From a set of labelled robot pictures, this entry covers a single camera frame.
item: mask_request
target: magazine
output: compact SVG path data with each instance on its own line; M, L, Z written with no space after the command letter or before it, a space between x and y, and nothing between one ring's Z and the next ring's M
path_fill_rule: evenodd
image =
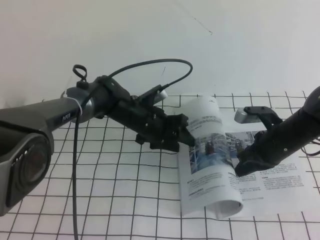
M195 146L180 145L181 212L206 207L217 219L313 210L319 194L296 154L272 169L237 177L237 153L254 142L262 123L239 124L221 114L214 97L196 98L176 114L188 116Z

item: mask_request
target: white grid surface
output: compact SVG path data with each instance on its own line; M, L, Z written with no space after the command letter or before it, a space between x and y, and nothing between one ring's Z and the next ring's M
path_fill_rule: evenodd
M214 95L221 112L245 106L272 107L285 119L306 95ZM169 96L167 114L194 96ZM54 154L45 179L0 218L0 240L72 240L72 150L74 124L54 132ZM298 212L217 220L206 208L181 216L177 156L135 143L136 134L109 118L79 129L77 159L78 233L82 240L317 240L320 214ZM319 146L309 144L308 153ZM319 192L320 159L299 152Z

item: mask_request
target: white wall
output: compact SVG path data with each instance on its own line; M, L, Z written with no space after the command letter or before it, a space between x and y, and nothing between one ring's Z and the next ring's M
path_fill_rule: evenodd
M93 81L159 58L194 66L170 94L310 91L320 85L319 9L319 0L2 0L0 95L53 99L74 64ZM116 79L139 94L187 70L162 63Z

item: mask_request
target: white zip tie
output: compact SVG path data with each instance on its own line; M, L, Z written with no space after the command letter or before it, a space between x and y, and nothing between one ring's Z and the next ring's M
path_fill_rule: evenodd
M81 116L82 113L83 113L83 110L82 110L82 107L81 107L80 102L79 102L77 99L75 99L75 98L73 98L73 97L69 97L69 96L67 95L67 89L68 89L68 86L69 86L69 83L71 82L71 80L72 80L72 76L70 76L68 82L66 83L65 90L64 90L64 93L63 93L62 96L63 96L65 99L72 99L72 100L74 100L74 101L76 102L76 104L78 104L79 109L80 109L80 116Z

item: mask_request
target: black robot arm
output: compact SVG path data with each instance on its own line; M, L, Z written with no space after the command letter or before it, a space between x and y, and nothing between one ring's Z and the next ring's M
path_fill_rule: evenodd
M262 122L266 131L254 136L254 143L240 152L235 168L238 176L270 169L320 136L320 87L306 99L304 106L282 121L266 106L238 109L238 123Z
M54 152L52 131L74 120L79 105L85 104L80 123L108 116L137 132L136 142L150 143L151 149L178 152L179 143L194 145L185 115L166 115L154 106L164 99L160 85L139 97L131 96L113 78L103 75L92 83L79 81L66 95L68 98L0 110L0 216L45 177Z

